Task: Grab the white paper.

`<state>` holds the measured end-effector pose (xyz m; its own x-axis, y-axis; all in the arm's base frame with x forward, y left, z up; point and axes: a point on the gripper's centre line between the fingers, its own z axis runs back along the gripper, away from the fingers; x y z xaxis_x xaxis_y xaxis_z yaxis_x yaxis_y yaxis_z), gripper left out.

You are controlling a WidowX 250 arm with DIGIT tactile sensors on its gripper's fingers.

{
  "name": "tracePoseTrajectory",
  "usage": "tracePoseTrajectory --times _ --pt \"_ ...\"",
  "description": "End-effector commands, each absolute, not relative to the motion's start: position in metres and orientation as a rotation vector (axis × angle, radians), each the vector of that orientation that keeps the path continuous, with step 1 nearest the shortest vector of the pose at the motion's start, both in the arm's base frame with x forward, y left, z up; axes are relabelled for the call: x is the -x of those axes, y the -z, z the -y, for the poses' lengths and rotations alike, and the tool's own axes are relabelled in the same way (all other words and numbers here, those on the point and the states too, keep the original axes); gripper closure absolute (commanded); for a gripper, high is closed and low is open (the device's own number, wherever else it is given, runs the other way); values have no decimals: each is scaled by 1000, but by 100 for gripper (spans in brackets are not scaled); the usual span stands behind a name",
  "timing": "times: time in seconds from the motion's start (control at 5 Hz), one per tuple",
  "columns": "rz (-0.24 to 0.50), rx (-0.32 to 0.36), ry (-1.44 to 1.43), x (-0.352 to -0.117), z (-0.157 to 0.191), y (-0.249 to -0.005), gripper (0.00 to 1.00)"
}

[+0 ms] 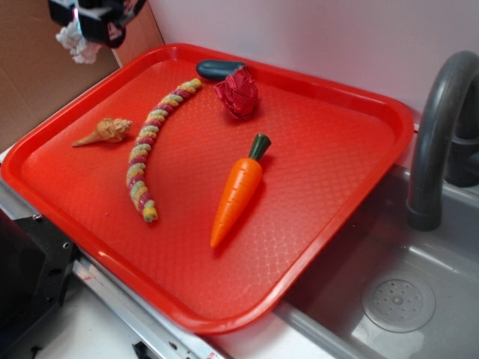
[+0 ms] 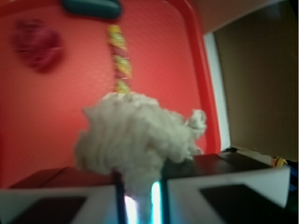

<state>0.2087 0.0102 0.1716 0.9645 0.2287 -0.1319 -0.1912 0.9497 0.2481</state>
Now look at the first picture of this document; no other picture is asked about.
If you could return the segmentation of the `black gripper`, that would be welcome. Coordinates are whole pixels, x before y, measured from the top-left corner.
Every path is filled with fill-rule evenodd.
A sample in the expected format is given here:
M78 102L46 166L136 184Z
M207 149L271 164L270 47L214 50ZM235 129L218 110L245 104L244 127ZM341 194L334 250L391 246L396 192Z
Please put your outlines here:
M49 1L50 18L73 37L119 48L145 1Z

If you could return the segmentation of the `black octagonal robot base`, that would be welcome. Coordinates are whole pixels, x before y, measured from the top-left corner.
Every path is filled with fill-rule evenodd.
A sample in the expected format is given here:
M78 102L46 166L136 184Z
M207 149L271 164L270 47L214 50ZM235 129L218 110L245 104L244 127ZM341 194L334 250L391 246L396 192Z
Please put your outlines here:
M61 308L78 248L48 218L1 213L1 357Z

